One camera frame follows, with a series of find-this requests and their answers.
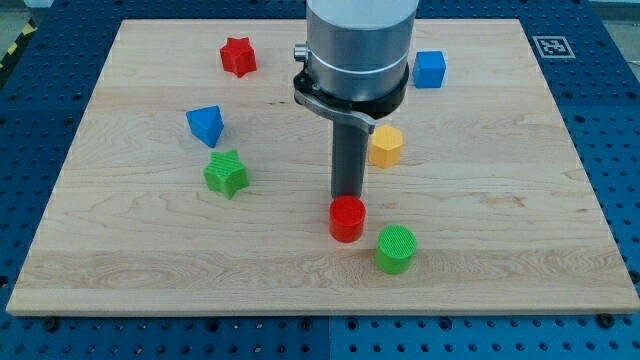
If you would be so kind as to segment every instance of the red star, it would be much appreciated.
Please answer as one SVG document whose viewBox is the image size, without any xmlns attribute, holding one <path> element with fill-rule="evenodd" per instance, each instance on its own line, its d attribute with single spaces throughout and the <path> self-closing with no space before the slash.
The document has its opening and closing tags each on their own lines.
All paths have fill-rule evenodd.
<svg viewBox="0 0 640 360">
<path fill-rule="evenodd" d="M 230 71 L 237 77 L 258 69 L 249 38 L 227 38 L 227 44 L 220 49 L 220 57 L 224 71 Z"/>
</svg>

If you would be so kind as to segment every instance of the blue cube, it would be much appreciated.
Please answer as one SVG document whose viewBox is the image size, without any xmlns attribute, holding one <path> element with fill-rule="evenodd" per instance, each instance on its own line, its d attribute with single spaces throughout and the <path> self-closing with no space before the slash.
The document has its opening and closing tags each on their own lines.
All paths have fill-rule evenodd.
<svg viewBox="0 0 640 360">
<path fill-rule="evenodd" d="M 413 82 L 418 89 L 440 88 L 446 70 L 442 51 L 420 51 L 413 64 Z"/>
<path fill-rule="evenodd" d="M 195 137 L 211 148 L 216 147 L 224 128 L 220 107 L 211 106 L 187 111 L 187 121 Z"/>
</svg>

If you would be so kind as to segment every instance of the green cylinder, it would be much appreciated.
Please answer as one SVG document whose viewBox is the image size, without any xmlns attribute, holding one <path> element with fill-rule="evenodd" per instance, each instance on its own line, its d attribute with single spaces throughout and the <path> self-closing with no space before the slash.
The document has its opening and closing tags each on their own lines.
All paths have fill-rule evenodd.
<svg viewBox="0 0 640 360">
<path fill-rule="evenodd" d="M 390 225 L 378 236 L 376 265 L 387 274 L 402 274 L 411 265 L 418 243 L 415 235 L 402 225 Z"/>
</svg>

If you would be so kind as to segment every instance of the green star block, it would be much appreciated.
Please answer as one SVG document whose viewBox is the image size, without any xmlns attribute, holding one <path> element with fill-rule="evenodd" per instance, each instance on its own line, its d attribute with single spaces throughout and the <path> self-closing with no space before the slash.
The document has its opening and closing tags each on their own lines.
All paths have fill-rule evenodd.
<svg viewBox="0 0 640 360">
<path fill-rule="evenodd" d="M 417 247 L 411 230 L 402 225 L 387 226 L 378 237 L 376 265 L 387 274 L 402 274 L 411 265 Z"/>
<path fill-rule="evenodd" d="M 236 191 L 249 186 L 247 168 L 238 158 L 238 150 L 226 153 L 212 152 L 211 162 L 204 168 L 204 179 L 211 191 L 231 199 Z"/>
</svg>

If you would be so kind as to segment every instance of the wood grain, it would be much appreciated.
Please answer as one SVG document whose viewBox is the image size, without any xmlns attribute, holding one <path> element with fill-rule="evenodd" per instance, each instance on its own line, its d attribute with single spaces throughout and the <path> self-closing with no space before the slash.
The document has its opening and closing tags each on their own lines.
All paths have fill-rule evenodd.
<svg viewBox="0 0 640 360">
<path fill-rule="evenodd" d="M 221 69 L 250 36 L 259 71 Z M 302 21 L 124 21 L 7 310 L 14 315 L 582 314 L 640 309 L 546 82 L 515 20 L 419 20 L 412 51 L 442 49 L 442 89 L 410 83 L 379 124 L 400 163 L 368 167 L 362 239 L 332 240 L 331 126 L 296 105 Z M 216 150 L 251 186 L 206 190 L 209 149 L 184 113 L 219 104 Z M 376 269 L 402 223 L 419 251 Z"/>
</svg>

